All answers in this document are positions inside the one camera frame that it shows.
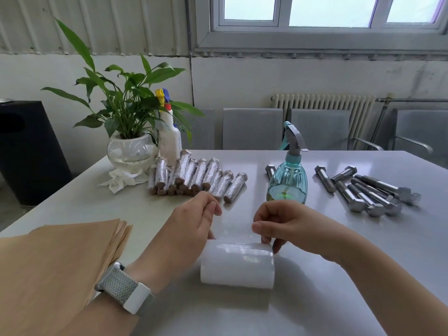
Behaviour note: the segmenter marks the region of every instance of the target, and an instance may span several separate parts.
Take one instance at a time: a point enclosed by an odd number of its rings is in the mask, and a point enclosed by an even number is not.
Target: white tape roll
[[[201,256],[201,282],[272,289],[274,254],[268,244],[208,240]]]

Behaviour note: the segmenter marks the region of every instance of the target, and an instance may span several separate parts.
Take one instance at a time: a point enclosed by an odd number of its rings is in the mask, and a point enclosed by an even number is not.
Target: watch strap
[[[137,286],[138,282],[119,268],[113,267],[109,276],[102,281],[100,289],[123,306]]]

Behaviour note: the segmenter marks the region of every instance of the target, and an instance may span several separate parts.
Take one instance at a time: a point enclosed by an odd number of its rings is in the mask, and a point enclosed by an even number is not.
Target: left hand
[[[221,215],[217,200],[205,191],[174,209],[142,255],[125,269],[155,294],[198,259],[211,232],[213,215]]]

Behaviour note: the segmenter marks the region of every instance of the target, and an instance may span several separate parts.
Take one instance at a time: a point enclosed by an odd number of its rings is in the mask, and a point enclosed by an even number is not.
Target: white napkin
[[[109,175],[112,177],[112,179],[100,184],[100,186],[109,185],[109,190],[113,193],[117,193],[126,185],[137,185],[146,183],[148,181],[148,176],[144,174],[141,169],[138,170],[137,173],[132,174],[128,171],[117,168],[113,171],[110,171]]]

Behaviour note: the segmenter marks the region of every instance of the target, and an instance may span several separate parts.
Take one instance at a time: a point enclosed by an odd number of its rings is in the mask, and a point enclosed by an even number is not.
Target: chair
[[[181,130],[182,147],[193,150],[215,149],[215,109],[201,109],[205,116],[195,116],[186,111],[182,113],[191,126],[191,145],[187,133]]]
[[[350,111],[291,110],[291,123],[300,131],[309,150],[352,150],[355,141],[372,146],[378,151],[383,150],[364,139],[354,137],[349,140],[349,122]]]
[[[282,141],[283,109],[224,108],[224,150],[277,150]]]
[[[392,110],[395,133],[391,150],[406,151],[448,168],[448,111]]]

